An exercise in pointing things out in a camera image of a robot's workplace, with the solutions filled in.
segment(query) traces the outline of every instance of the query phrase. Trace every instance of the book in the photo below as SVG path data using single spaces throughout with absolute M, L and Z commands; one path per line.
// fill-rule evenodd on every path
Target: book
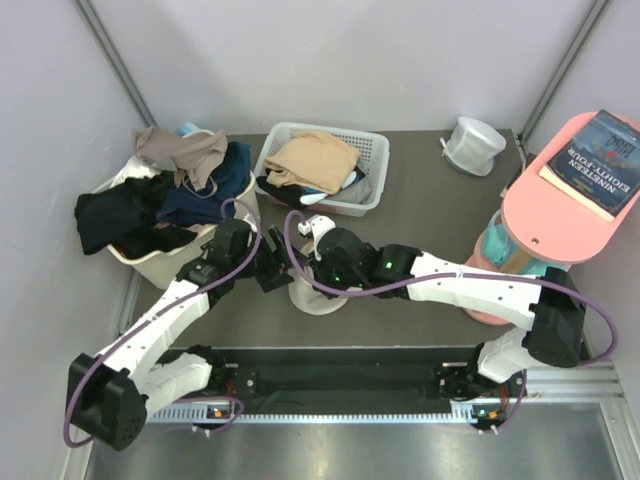
M 539 175 L 610 222 L 640 190 L 640 132 L 600 110 Z

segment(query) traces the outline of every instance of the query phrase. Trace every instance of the gray wall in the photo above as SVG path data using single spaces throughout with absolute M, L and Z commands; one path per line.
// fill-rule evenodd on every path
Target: gray wall
M 539 153 L 573 115 L 607 109 L 640 122 L 640 2 L 614 0 L 535 131 L 531 150 Z M 640 425 L 640 206 L 593 260 L 572 269 L 578 287 L 606 305 L 621 333 L 614 361 Z M 597 318 L 589 318 L 595 327 Z M 608 335 L 597 328 L 596 343 L 606 347 Z
M 520 129 L 584 0 L 94 0 L 157 121 Z
M 51 480 L 69 363 L 113 338 L 129 270 L 84 257 L 78 194 L 139 126 L 70 1 L 5 3 L 0 28 L 0 478 Z

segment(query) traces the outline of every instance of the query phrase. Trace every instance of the floor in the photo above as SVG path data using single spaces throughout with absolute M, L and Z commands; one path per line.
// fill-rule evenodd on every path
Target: floor
M 94 449 L 86 480 L 622 480 L 598 405 L 525 405 L 500 435 L 458 425 L 149 425 Z
M 494 171 L 478 178 L 459 173 L 442 158 L 439 138 L 448 138 L 450 132 L 384 132 L 391 158 L 380 205 L 362 218 L 329 216 L 374 246 L 398 243 L 465 262 L 500 207 L 500 192 L 521 165 L 511 131 L 502 134 L 507 148 L 497 157 Z M 255 163 L 265 135 L 234 139 L 251 145 Z M 288 209 L 259 197 L 263 227 L 282 228 Z M 143 281 L 134 318 L 160 295 Z M 243 280 L 191 325 L 176 346 L 466 346 L 504 331 L 448 305 L 399 299 L 352 299 L 331 315 L 313 317 L 292 305 L 286 288 L 263 294 L 255 282 Z

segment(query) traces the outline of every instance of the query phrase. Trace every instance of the table surface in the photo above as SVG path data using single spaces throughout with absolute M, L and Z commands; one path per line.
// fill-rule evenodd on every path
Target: table surface
M 449 138 L 450 131 L 382 132 L 391 144 L 391 157 L 380 205 L 362 218 L 329 216 L 375 247 L 397 243 L 464 263 L 500 207 L 500 192 L 521 166 L 512 132 L 501 133 L 506 149 L 494 170 L 478 178 L 454 170 L 441 156 L 439 138 Z M 233 140 L 251 145 L 255 164 L 265 138 L 242 135 Z M 263 227 L 282 229 L 289 208 L 258 197 Z M 302 245 L 302 239 L 296 242 Z M 161 293 L 143 279 L 134 318 Z M 495 339 L 506 328 L 478 323 L 450 305 L 370 297 L 351 299 L 337 312 L 315 317 L 296 309 L 287 288 L 264 294 L 255 281 L 242 280 L 175 346 L 468 346 Z

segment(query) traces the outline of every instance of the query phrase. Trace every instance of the white plastic cup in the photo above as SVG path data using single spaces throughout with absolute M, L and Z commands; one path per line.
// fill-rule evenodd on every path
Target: white plastic cup
M 451 138 L 442 143 L 442 154 L 458 170 L 478 177 L 488 175 L 493 169 L 494 157 L 507 146 L 506 139 L 496 129 L 480 120 L 458 118 Z

